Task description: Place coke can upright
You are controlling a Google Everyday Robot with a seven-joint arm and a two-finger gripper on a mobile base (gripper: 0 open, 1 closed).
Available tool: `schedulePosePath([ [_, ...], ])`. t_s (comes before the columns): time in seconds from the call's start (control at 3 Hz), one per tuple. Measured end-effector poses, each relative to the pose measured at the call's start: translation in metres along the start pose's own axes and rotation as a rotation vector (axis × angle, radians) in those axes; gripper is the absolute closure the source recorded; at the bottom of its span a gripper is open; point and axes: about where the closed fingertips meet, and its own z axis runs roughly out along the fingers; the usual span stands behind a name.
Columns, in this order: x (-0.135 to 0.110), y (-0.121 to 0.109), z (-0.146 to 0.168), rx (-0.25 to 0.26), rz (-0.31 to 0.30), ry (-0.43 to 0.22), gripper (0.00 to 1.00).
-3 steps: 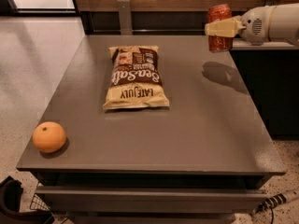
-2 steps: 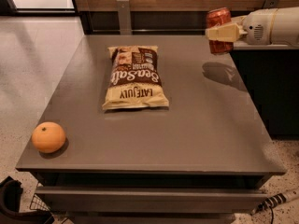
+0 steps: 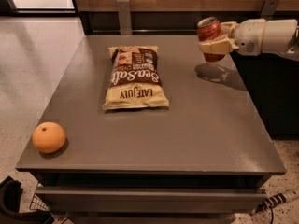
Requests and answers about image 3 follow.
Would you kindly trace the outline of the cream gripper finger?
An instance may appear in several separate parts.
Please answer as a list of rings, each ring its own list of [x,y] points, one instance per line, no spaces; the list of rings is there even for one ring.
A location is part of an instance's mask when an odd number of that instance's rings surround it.
[[[234,38],[235,30],[239,26],[236,21],[227,21],[221,23],[221,36]]]
[[[199,49],[203,53],[208,54],[228,54],[236,49],[239,49],[239,46],[232,38],[219,36],[213,40],[200,42]]]

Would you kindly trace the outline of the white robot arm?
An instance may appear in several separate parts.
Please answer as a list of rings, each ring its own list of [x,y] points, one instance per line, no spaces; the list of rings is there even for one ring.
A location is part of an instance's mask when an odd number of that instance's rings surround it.
[[[244,56],[275,54],[298,60],[298,21],[251,19],[241,23],[222,22],[221,33],[204,38],[199,49],[204,54],[226,55],[233,51]]]

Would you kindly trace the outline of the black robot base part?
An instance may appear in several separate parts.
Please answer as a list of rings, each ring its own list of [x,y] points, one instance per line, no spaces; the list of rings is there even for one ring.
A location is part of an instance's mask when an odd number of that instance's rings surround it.
[[[20,212],[21,182],[8,176],[0,183],[0,224],[52,224],[50,211]]]

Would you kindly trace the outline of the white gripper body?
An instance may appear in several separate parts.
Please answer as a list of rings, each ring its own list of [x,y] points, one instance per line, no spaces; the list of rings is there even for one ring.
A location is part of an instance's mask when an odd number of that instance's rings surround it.
[[[234,32],[236,51],[245,56],[257,56],[262,51],[265,19],[252,19],[240,23]]]

